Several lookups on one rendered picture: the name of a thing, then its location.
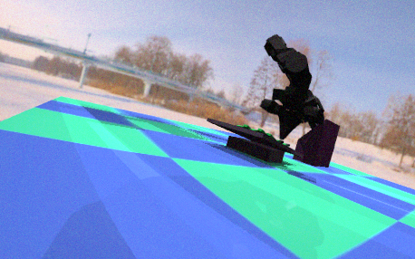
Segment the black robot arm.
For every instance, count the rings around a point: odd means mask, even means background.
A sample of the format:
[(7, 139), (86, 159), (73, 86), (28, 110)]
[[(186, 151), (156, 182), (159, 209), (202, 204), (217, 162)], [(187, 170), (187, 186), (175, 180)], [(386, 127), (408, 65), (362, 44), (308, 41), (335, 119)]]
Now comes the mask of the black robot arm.
[[(312, 80), (312, 74), (309, 72), (306, 55), (301, 54), (293, 47), (287, 48), (284, 39), (278, 36), (278, 34), (267, 38), (264, 48), (268, 56), (271, 56), (278, 63), (282, 73), (286, 74), (290, 84), (298, 84), (307, 89), (309, 98), (308, 101), (305, 100), (303, 109), (306, 106), (319, 107), (323, 114), (324, 108), (320, 99), (308, 90)], [(290, 87), (289, 90), (274, 89), (272, 100), (293, 102), (298, 106), (301, 99), (299, 90), (300, 88), (298, 87)]]

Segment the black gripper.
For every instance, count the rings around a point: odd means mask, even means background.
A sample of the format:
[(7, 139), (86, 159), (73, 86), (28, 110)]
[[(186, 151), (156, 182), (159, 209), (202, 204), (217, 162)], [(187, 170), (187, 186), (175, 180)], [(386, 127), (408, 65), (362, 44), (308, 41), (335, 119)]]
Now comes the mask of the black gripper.
[(303, 109), (305, 100), (308, 101), (307, 89), (298, 84), (289, 84), (286, 86), (286, 90), (290, 87), (300, 88), (300, 102), (296, 106), (293, 102), (283, 102), (283, 105), (278, 104), (274, 100), (264, 99), (261, 101), (261, 109), (274, 115), (278, 115), (280, 122), (280, 134), (279, 139), (285, 139), (289, 133), (291, 133), (295, 127), (300, 123), (304, 123), (304, 117), (312, 118), (312, 123), (323, 125), (324, 115), (318, 107), (306, 106)]

